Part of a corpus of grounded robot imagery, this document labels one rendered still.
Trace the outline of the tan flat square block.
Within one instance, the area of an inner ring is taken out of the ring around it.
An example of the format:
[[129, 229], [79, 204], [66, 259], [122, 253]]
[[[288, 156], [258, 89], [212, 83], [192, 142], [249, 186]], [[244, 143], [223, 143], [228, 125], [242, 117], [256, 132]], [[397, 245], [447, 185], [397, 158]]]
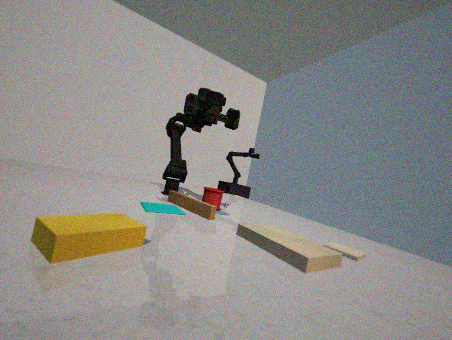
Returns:
[[338, 253], [343, 254], [342, 257], [350, 258], [350, 259], [355, 260], [355, 261], [359, 261], [359, 260], [361, 260], [361, 259], [366, 257], [366, 253], [365, 252], [356, 251], [356, 250], [353, 250], [351, 248], [339, 245], [339, 244], [337, 244], [335, 242], [334, 243], [329, 243], [329, 244], [324, 244], [323, 246], [325, 246], [327, 248], [330, 248], [330, 249], [332, 249], [332, 250], [334, 250], [334, 251], [336, 251]]

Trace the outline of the yellow rectangular block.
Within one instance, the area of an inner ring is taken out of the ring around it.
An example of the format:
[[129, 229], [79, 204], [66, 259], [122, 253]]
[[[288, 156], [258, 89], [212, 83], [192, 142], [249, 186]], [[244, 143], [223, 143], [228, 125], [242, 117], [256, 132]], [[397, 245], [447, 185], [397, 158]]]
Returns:
[[36, 217], [31, 241], [54, 264], [141, 247], [146, 228], [122, 213]]

